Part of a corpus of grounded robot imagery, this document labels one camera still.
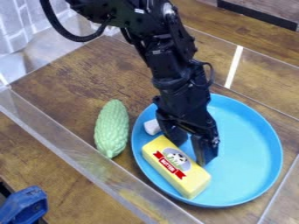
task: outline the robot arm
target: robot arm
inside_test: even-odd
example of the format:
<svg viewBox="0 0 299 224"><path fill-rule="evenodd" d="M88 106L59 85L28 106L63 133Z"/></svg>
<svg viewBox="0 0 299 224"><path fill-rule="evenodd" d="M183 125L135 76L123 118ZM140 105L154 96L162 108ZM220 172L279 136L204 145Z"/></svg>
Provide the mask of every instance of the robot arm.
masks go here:
<svg viewBox="0 0 299 224"><path fill-rule="evenodd" d="M72 35L61 26L49 0L40 0L53 28L68 39L85 42L97 37L107 25L120 28L152 70L156 119L164 135L180 145L191 134L196 162L204 166L219 154L216 122L207 111L211 100L212 67L192 59L198 49L183 27L178 9L168 0L65 0L89 21L101 24L87 37ZM204 66L210 66L210 81Z"/></svg>

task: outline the green vegetable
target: green vegetable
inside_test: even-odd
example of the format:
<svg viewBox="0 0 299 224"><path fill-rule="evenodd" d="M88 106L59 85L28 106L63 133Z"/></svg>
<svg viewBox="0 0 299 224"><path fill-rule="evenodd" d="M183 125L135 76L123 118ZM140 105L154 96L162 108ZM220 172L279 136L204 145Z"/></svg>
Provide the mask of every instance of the green vegetable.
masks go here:
<svg viewBox="0 0 299 224"><path fill-rule="evenodd" d="M128 115L121 101L112 100L101 109L96 128L95 142L97 150L108 157L115 157L127 147Z"/></svg>

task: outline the butter package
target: butter package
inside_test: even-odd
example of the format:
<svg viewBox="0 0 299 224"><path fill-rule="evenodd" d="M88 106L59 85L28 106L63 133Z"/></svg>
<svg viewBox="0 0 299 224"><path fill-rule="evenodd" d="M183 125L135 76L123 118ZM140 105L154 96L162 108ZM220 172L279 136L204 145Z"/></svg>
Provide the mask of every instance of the butter package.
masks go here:
<svg viewBox="0 0 299 224"><path fill-rule="evenodd" d="M206 189L211 175L164 135L144 145L143 157L184 198L191 200Z"/></svg>

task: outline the blue plate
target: blue plate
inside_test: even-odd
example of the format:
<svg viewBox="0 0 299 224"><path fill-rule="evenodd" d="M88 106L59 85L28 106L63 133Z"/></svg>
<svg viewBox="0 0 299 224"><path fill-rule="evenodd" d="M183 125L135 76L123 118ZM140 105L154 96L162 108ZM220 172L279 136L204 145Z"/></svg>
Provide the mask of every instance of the blue plate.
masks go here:
<svg viewBox="0 0 299 224"><path fill-rule="evenodd" d="M204 169L211 174L207 189L186 199L145 162L143 146L159 135L150 136L144 122L155 119L152 104L137 117L132 133L135 161L154 184L175 199L199 207L231 207L260 196L275 183L283 165L283 149L274 128L264 117L246 104L212 94L208 111L219 127L219 156ZM188 141L180 149L195 160Z"/></svg>

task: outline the blue object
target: blue object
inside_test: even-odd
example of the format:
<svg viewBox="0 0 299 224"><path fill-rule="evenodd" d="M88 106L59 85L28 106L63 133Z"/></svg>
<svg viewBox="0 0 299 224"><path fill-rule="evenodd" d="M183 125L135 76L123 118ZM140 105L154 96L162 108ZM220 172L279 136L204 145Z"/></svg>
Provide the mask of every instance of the blue object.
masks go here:
<svg viewBox="0 0 299 224"><path fill-rule="evenodd" d="M211 95L208 111L219 127L219 156L204 167L211 174L207 189L195 199L186 199L141 155L143 146L162 135L150 136L144 130L144 122L155 119L155 110L154 104L144 110L132 133L135 161L155 185L175 199L199 207L231 207L260 196L283 166L282 144L264 117L242 102ZM190 139L180 149L195 160Z"/></svg>
<svg viewBox="0 0 299 224"><path fill-rule="evenodd" d="M47 194L39 186L31 186L7 198L0 208L0 223L32 224L47 211Z"/></svg>

